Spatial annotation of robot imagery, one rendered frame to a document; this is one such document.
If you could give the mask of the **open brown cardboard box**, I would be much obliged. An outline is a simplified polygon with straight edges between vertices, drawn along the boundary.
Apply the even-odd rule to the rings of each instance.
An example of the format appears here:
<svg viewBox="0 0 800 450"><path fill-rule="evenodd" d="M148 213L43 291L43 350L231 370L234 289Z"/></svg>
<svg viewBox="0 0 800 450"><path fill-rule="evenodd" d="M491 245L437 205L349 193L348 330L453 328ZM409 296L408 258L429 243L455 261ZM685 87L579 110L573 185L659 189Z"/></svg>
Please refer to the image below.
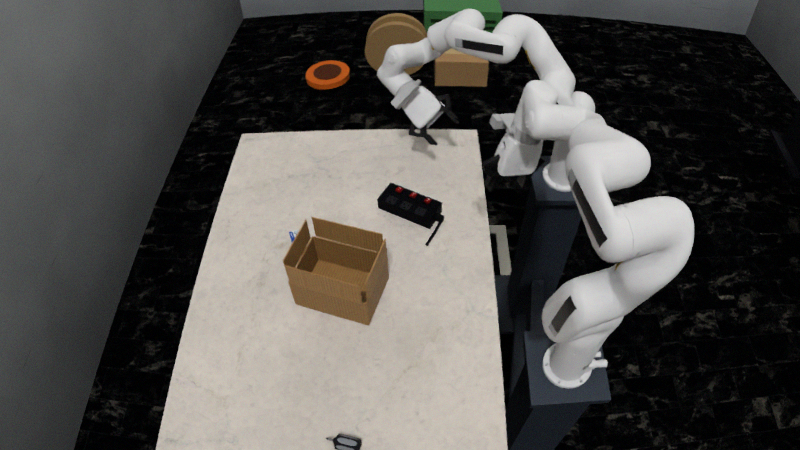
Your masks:
<svg viewBox="0 0 800 450"><path fill-rule="evenodd" d="M311 218L317 237L305 219L283 259L295 304L369 326L389 279L386 239Z"/></svg>

